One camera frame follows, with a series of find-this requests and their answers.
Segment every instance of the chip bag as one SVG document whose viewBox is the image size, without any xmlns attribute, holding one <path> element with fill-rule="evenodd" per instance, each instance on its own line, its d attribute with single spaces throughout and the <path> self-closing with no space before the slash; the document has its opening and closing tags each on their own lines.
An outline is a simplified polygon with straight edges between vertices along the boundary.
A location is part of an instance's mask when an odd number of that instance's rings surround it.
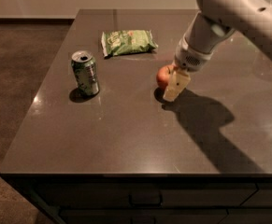
<svg viewBox="0 0 272 224">
<path fill-rule="evenodd" d="M 102 33 L 101 44 L 105 57 L 149 52 L 158 48 L 152 40 L 151 31 L 144 30 Z"/>
</svg>

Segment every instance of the brown floor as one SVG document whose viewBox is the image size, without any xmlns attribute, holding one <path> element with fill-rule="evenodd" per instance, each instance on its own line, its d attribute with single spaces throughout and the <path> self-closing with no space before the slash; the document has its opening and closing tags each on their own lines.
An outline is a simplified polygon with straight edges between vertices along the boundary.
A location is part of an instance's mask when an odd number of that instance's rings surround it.
<svg viewBox="0 0 272 224">
<path fill-rule="evenodd" d="M 0 164 L 69 27 L 0 23 Z M 0 178 L 0 223 L 52 222 Z"/>
</svg>

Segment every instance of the green can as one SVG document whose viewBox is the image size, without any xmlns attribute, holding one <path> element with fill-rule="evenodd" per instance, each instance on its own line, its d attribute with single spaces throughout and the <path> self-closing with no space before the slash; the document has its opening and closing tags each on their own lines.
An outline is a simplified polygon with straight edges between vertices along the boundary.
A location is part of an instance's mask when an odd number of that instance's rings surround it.
<svg viewBox="0 0 272 224">
<path fill-rule="evenodd" d="M 88 50 L 79 50 L 72 55 L 71 66 L 82 96 L 93 96 L 99 92 L 96 74 L 96 59 Z"/>
</svg>

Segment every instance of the silver can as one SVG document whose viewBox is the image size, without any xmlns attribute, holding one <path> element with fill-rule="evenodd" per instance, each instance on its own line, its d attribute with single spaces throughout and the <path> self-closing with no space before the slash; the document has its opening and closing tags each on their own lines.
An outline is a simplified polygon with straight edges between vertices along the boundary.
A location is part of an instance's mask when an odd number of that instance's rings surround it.
<svg viewBox="0 0 272 224">
<path fill-rule="evenodd" d="M 96 59 L 88 50 L 79 50 L 72 55 L 71 66 L 81 95 L 92 96 L 99 92 L 96 74 Z"/>
</svg>

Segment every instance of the can lid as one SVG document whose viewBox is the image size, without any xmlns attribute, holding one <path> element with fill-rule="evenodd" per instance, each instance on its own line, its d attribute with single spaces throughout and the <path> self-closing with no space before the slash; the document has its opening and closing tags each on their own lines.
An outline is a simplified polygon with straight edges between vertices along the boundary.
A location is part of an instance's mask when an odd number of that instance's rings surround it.
<svg viewBox="0 0 272 224">
<path fill-rule="evenodd" d="M 92 58 L 92 54 L 88 50 L 78 50 L 72 55 L 72 60 L 77 63 L 86 63 Z"/>
</svg>

